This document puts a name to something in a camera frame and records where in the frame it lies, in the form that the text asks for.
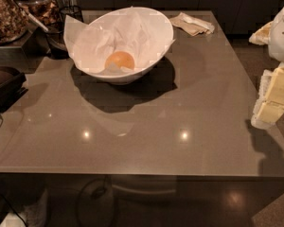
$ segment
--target bowl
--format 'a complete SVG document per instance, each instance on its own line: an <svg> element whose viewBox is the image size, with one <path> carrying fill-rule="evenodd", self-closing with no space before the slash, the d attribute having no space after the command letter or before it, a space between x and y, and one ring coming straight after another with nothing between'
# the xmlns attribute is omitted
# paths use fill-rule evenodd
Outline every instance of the bowl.
<svg viewBox="0 0 284 227"><path fill-rule="evenodd" d="M128 84L150 72L173 41L172 24L163 13L148 8L118 9L86 26L75 40L81 45L73 46L70 57L80 71L96 79ZM107 57L117 50L133 55L134 70L111 73L104 69Z"/></svg>

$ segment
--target floor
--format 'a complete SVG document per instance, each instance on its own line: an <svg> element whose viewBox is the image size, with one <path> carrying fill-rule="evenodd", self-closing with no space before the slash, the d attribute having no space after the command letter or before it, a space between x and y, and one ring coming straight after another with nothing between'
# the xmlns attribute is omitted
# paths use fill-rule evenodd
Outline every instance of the floor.
<svg viewBox="0 0 284 227"><path fill-rule="evenodd" d="M265 46L249 44L246 39L230 42L258 88L263 70L274 70L278 62L269 58ZM284 115L277 125L284 135ZM46 180L46 227L284 226L284 181L199 182L89 175L49 175ZM133 186L132 191L118 187L120 183Z"/></svg>

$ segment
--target black pouch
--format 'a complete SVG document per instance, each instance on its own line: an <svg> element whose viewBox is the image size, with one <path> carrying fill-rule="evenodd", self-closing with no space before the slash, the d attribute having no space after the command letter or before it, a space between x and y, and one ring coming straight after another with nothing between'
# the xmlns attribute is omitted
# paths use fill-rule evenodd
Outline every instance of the black pouch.
<svg viewBox="0 0 284 227"><path fill-rule="evenodd" d="M23 88L26 80L26 75L17 69L0 66L0 113L6 111L27 91Z"/></svg>

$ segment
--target glossy tabletop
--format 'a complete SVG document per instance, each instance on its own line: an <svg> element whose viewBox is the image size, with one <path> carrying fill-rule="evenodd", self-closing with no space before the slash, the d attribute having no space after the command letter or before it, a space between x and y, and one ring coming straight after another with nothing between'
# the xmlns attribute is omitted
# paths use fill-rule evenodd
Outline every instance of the glossy tabletop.
<svg viewBox="0 0 284 227"><path fill-rule="evenodd" d="M214 34L174 28L165 58L128 85L44 58L0 114L0 172L284 177L284 138L251 127L257 91L216 19L189 14Z"/></svg>

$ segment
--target white bowl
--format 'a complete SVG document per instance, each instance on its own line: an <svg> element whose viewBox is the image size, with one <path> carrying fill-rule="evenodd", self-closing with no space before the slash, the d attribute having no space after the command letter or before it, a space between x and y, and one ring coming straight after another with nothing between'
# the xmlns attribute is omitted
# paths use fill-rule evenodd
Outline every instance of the white bowl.
<svg viewBox="0 0 284 227"><path fill-rule="evenodd" d="M104 61L108 54L106 52L106 54L98 53L93 50L89 53L85 52L84 55L80 55L80 49L77 49L77 54L75 55L76 58L74 59L78 69L102 81L113 84L128 84L147 74L153 66L164 57L173 43L173 28L169 19L157 10L148 8L127 8L115 10L96 19L88 26L88 29L89 31L91 31L91 29L99 29L99 31L110 31L113 29L119 30L116 26L118 24L122 24L119 23L120 20L124 19L126 21L127 16L130 16L128 14L133 15L133 12L136 12L139 18L138 20L141 24L143 24L143 31L147 31L147 34L150 35L148 37L149 39L145 40L144 43L134 43L136 46L139 46L138 50L143 52L139 54L139 58L136 58L135 55L133 55L135 60L134 70L126 70L126 72L122 72L117 75L103 73ZM132 27L129 26L129 32L127 32L123 23L121 29L123 30L123 33L124 31L126 31L126 33L133 33L134 30L139 29L135 28L136 25L138 25L138 23L133 24Z"/></svg>

